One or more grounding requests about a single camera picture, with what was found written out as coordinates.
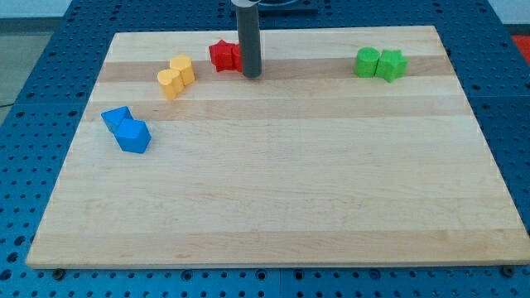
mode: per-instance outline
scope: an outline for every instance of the blue block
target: blue block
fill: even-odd
[[[101,118],[105,121],[109,131],[115,133],[124,119],[133,119],[133,116],[129,107],[121,107],[101,113]]]
[[[114,133],[123,151],[143,153],[151,141],[151,133],[142,120],[124,119]]]

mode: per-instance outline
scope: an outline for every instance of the wooden board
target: wooden board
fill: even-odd
[[[214,71],[234,31],[119,33],[27,263],[35,268],[518,264],[530,240],[432,26],[263,31],[263,76]],[[353,75],[401,49],[394,83]],[[178,101],[156,73],[191,55]],[[128,105],[152,143],[121,152]]]

